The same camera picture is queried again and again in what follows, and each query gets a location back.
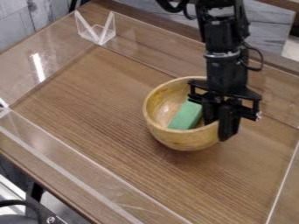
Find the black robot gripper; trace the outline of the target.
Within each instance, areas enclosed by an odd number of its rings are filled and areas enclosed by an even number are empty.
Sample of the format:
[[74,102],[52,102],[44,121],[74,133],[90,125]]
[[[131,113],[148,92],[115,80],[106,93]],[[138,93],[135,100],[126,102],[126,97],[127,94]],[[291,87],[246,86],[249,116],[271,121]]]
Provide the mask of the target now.
[[227,141],[239,132],[241,118],[261,118],[262,95],[249,89],[249,52],[205,54],[207,79],[189,80],[190,101],[203,106],[203,120],[209,125],[219,119],[219,140]]

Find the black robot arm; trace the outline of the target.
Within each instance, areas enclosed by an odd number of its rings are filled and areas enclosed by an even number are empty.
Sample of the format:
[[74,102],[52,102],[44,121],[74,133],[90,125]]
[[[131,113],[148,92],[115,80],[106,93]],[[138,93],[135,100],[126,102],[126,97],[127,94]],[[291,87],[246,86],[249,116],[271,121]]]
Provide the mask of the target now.
[[243,118],[261,119],[262,95],[249,88],[249,73],[263,67],[249,64],[254,47],[246,42],[250,22],[243,0],[198,0],[195,12],[186,17],[201,28],[207,79],[189,80],[189,100],[203,106],[205,123],[219,124],[219,140],[226,141],[238,134]]

